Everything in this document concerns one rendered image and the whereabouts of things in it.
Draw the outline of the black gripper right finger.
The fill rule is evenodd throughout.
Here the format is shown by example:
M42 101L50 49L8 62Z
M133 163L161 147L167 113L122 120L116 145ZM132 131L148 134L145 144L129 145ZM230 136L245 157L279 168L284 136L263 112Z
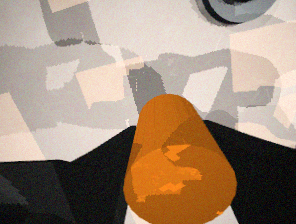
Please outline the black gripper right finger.
M203 122L234 170L238 224L296 224L296 148Z

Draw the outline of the orange knob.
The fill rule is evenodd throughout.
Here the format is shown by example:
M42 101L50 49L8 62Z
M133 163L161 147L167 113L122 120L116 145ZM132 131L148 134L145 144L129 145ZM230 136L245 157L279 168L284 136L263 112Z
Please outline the orange knob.
M125 201L150 224L204 224L235 195L234 170L194 106L162 94L142 108L124 178Z

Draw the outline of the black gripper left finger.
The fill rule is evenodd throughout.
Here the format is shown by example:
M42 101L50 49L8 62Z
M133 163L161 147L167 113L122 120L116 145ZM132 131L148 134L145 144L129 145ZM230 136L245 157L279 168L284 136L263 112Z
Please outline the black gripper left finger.
M56 214L63 224L125 224L123 186L136 127L70 162L0 161L0 213Z

